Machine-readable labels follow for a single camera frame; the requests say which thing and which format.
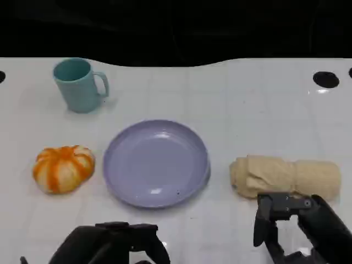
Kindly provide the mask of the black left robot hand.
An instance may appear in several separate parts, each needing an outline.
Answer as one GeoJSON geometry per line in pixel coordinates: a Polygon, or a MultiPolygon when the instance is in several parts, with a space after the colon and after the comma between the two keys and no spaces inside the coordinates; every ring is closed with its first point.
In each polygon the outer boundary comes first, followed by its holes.
{"type": "Polygon", "coordinates": [[[131,252],[151,259],[139,263],[170,263],[154,224],[106,222],[76,227],[50,259],[50,263],[129,263],[131,252]]]}

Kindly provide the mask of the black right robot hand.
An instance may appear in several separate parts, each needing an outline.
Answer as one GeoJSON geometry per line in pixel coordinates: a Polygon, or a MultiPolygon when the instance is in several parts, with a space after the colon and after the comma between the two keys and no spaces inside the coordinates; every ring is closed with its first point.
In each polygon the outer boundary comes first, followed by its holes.
{"type": "Polygon", "coordinates": [[[265,244],[274,263],[351,263],[351,231],[322,197],[264,192],[257,204],[253,244],[265,244]],[[300,251],[286,255],[278,242],[276,222],[293,215],[313,246],[309,256],[300,251]]]}

